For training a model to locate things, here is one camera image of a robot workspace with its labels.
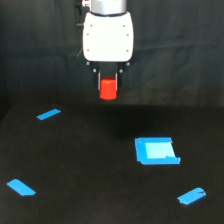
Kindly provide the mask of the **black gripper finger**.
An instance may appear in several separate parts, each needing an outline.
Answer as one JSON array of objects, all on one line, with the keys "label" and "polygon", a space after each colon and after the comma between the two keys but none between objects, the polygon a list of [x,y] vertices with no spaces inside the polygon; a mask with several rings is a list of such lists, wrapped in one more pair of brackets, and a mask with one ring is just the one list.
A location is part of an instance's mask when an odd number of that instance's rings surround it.
[{"label": "black gripper finger", "polygon": [[97,88],[98,88],[98,91],[100,91],[100,89],[101,89],[101,72],[98,72],[98,74],[97,74]]},{"label": "black gripper finger", "polygon": [[118,84],[119,84],[118,79],[119,79],[119,74],[118,74],[118,72],[116,72],[116,73],[115,73],[115,81],[116,81],[116,85],[115,85],[115,87],[116,87],[116,91],[118,91]]}]

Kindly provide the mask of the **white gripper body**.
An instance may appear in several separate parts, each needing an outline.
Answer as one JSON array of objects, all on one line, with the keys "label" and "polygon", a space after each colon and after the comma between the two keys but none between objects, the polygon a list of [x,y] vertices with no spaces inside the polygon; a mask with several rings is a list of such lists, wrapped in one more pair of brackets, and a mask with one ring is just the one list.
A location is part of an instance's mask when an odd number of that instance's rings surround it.
[{"label": "white gripper body", "polygon": [[129,12],[100,16],[87,12],[82,33],[83,55],[94,73],[100,63],[128,63],[134,50],[134,28]]}]

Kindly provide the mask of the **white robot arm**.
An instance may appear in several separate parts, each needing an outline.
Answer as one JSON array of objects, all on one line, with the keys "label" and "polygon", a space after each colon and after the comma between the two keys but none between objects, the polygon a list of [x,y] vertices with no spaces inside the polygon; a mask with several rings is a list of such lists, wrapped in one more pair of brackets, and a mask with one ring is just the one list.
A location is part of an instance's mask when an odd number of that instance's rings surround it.
[{"label": "white robot arm", "polygon": [[82,9],[88,11],[83,27],[82,50],[87,65],[94,63],[116,63],[114,77],[101,77],[99,67],[92,68],[97,74],[98,91],[101,99],[114,99],[118,91],[118,77],[123,66],[130,65],[134,50],[134,27],[127,0],[76,0],[79,16]]}]

